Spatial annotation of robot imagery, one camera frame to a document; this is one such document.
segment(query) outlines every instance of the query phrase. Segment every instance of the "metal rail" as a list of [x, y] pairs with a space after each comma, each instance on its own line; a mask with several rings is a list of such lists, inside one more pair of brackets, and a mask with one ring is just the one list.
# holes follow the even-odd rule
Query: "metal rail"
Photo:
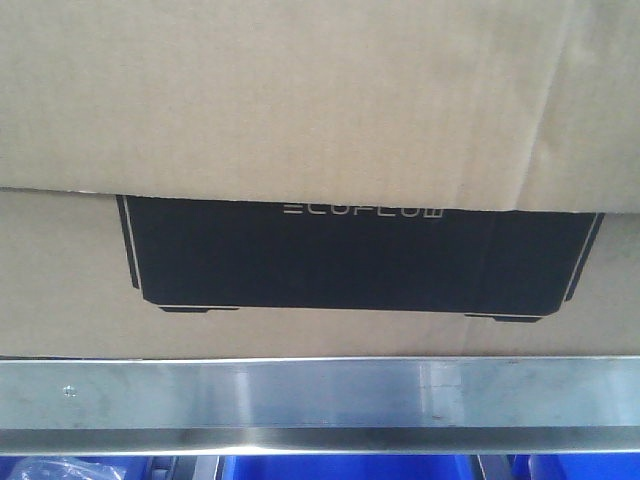
[[3, 454], [630, 451], [640, 357], [0, 362]]

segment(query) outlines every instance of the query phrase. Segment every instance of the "brown cardboard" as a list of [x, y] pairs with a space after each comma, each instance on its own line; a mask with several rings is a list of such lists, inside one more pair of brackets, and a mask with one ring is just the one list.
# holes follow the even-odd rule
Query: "brown cardboard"
[[0, 191], [0, 222], [1, 355], [640, 353], [640, 215], [605, 216], [573, 299], [531, 324], [345, 310], [167, 313], [131, 285], [113, 196]]
[[5, 0], [0, 186], [639, 212], [639, 15], [596, 0]]

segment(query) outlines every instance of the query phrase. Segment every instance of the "screw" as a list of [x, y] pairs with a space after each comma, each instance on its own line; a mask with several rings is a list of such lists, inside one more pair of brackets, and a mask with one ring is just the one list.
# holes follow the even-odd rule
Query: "screw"
[[75, 397], [76, 395], [78, 395], [78, 391], [76, 390], [76, 388], [71, 385], [67, 385], [66, 387], [64, 387], [62, 389], [62, 393], [65, 397]]

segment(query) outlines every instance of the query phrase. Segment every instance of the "blue bin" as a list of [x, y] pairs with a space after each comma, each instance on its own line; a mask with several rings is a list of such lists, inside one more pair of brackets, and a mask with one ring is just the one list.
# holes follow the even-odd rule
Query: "blue bin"
[[514, 480], [531, 480], [531, 475], [529, 475], [529, 457], [530, 455], [507, 456], [511, 463], [511, 475], [513, 475]]
[[528, 464], [531, 480], [640, 480], [638, 453], [531, 455]]
[[464, 455], [227, 457], [222, 480], [473, 480]]

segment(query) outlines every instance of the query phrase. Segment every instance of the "ecoflow logo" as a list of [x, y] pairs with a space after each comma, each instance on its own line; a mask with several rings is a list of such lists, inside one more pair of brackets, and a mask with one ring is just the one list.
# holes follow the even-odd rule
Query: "ecoflow logo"
[[352, 215], [404, 218], [442, 218], [440, 208], [388, 208], [349, 205], [315, 205], [311, 203], [285, 203], [283, 213], [289, 215]]

